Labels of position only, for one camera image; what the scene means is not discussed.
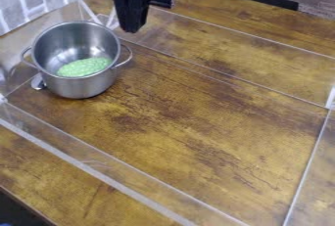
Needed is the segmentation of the green bumpy object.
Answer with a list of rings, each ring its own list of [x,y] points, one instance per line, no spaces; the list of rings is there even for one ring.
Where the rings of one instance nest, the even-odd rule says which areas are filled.
[[[63,65],[58,69],[57,75],[62,77],[83,77],[101,72],[110,66],[110,64],[111,60],[107,58],[81,59]]]

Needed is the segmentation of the silver steel pot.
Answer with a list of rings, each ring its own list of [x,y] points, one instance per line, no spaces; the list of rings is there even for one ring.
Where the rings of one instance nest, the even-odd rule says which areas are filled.
[[[39,83],[61,97],[86,99],[114,84],[117,71],[133,59],[132,49],[102,24],[66,22],[48,27],[22,52],[40,73]]]

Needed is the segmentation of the clear acrylic barrier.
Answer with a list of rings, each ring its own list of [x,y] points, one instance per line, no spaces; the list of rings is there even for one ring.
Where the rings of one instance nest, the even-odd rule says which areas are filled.
[[[335,226],[331,24],[241,0],[153,9],[113,87],[61,98],[27,47],[111,9],[79,1],[0,37],[0,187],[65,226]]]

